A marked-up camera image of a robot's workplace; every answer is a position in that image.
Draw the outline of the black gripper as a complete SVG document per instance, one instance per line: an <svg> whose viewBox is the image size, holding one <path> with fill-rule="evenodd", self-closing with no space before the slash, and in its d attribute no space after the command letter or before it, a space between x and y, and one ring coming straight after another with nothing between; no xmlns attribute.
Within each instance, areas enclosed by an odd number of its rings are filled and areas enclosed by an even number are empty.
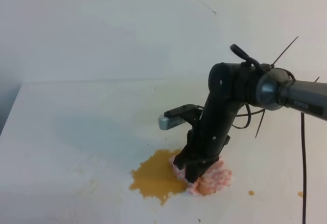
<svg viewBox="0 0 327 224"><path fill-rule="evenodd" d="M189 146L176 155L173 164L182 170L185 179L194 183L218 159L236 115L244 105L230 97L210 93L201 118L193 130Z"/></svg>

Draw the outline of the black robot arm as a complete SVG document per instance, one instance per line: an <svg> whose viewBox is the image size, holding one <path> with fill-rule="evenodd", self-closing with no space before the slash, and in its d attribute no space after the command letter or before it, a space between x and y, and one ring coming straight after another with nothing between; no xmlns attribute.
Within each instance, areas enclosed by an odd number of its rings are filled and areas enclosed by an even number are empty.
<svg viewBox="0 0 327 224"><path fill-rule="evenodd" d="M230 49L240 64L215 64L208 76L209 94L202 110L179 108L179 116L191 124L184 149L174 165L185 170L193 183L219 159L228 143L229 130L242 106L264 110L290 107L326 120L326 84L296 80L287 70L260 64L237 45Z"/></svg>

